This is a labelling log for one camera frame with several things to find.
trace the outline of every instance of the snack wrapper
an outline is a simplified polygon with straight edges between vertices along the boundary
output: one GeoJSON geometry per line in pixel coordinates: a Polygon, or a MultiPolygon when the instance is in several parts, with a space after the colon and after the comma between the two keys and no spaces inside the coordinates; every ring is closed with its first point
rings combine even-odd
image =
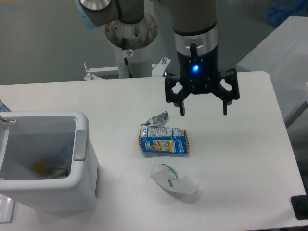
{"type": "Polygon", "coordinates": [[[141,125],[139,147],[144,152],[188,154],[189,141],[185,130],[141,125]]]}

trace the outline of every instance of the gray floor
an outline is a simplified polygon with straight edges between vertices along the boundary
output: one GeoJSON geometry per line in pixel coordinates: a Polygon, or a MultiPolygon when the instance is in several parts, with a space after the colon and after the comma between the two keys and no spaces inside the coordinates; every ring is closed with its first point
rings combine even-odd
{"type": "MultiPolygon", "coordinates": [[[[274,27],[266,19],[270,0],[218,0],[221,71],[235,67],[274,27]]],[[[145,1],[160,33],[152,63],[171,58],[179,73],[168,10],[145,1]]],[[[73,0],[0,2],[0,84],[77,81],[88,67],[116,66],[104,27],[88,30],[73,0]]]]}

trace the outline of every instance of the plastic bag liner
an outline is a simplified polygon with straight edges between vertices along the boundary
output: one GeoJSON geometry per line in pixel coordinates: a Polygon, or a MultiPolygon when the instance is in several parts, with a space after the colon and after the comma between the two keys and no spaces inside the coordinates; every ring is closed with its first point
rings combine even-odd
{"type": "Polygon", "coordinates": [[[67,117],[22,117],[9,124],[0,178],[36,180],[67,177],[76,122],[67,117]]]}

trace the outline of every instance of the crumpled paper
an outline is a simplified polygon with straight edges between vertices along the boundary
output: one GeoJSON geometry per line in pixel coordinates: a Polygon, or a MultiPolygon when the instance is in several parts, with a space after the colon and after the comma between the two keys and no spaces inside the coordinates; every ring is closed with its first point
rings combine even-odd
{"type": "Polygon", "coordinates": [[[158,185],[171,192],[193,194],[199,189],[187,177],[179,179],[177,172],[169,165],[154,165],[150,176],[158,185]]]}

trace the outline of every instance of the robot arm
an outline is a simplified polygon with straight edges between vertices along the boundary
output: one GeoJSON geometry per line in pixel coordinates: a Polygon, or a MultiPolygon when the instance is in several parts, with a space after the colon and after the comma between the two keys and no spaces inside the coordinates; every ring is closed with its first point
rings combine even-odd
{"type": "Polygon", "coordinates": [[[237,73],[231,69],[225,75],[218,70],[218,42],[215,0],[160,0],[171,12],[172,25],[180,64],[180,76],[167,75],[165,79],[166,101],[173,102],[185,115],[184,99],[189,94],[213,93],[223,101],[223,113],[240,93],[237,73]],[[221,80],[232,86],[228,91],[221,80]],[[183,88],[174,93],[179,82],[183,88]]]}

